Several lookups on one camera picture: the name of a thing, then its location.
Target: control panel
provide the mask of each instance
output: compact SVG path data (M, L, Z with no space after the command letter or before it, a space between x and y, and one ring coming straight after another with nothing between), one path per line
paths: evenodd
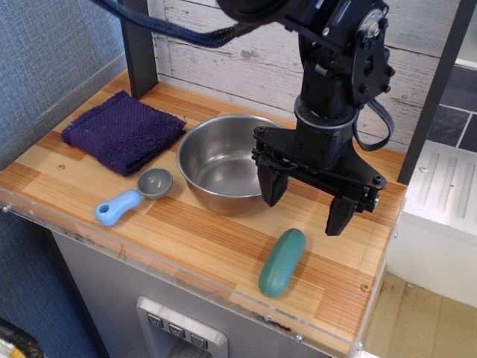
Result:
M144 296L136 310L151 358L228 358L227 337L216 329Z

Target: button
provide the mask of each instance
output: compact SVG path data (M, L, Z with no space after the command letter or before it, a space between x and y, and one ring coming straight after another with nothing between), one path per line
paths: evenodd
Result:
M196 336L195 334L192 333L191 341L193 345L196 345L202 349L207 349L207 341L204 338Z
M182 328L180 328L178 326L175 326L171 323L169 323L169 330L176 337L179 337L179 338L185 338L186 337L186 334L184 333L184 330Z
M156 326L158 328L164 328L164 324L163 324L161 318L156 317L155 315L151 315L150 313L148 313L148 320L149 320L149 323L151 323L153 326Z

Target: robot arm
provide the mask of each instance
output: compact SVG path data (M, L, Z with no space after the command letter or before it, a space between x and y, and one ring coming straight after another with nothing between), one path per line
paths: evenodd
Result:
M201 46L219 47L271 22L299 34L303 85L295 101L295 130L256 128L253 159L262 196L275 205L294 177L333 195L326 233L339 235L354 215L373 212L385 178L364 162L353 135L365 150L389 140L392 118L374 99L389 92L394 70L384 47L388 6L382 0L218 0L238 24L197 34L178 25L133 12L114 0L92 0L133 25ZM365 145L358 138L359 111L368 104L390 136Z

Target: black vertical post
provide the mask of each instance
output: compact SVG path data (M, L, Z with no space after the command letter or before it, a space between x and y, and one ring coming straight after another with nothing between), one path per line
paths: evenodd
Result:
M455 13L454 22L450 28L449 37L447 37L446 45L444 46L442 56L437 65L423 111L420 114L419 122L414 130L414 135L408 148L408 153L406 154L401 172L397 178L397 181L400 183L409 184L409 181L411 181L412 173L419 160L420 152L426 141L437 106L442 98L452 68L454 67L455 59L461 49L467 28L474 14L476 2L477 0L461 0Z
M140 13L149 14L147 0L118 0L118 2ZM131 94L134 98L140 99L158 82L152 35L122 20L121 28Z

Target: wooden shelf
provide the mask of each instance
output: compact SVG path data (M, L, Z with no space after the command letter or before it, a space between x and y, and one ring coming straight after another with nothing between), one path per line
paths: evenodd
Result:
M124 72L0 173L0 203L271 329L302 334L320 351L350 355L373 297L361 285L376 286L404 198L405 186L396 182L403 156L359 152L388 179L388 187L375 213L356 214L340 236L328 237L332 197L293 179L282 200L264 212L226 218L205 210L177 168L176 143L144 168L167 168L174 176L170 193L144 199L106 228L95 220L96 206L134 189L140 173L117 175L64 144L60 133L83 112L128 89ZM184 118L186 130L222 114L260 114L162 84L141 102ZM306 252L285 294L266 298L258 289L259 273L278 237L292 227L305 233Z

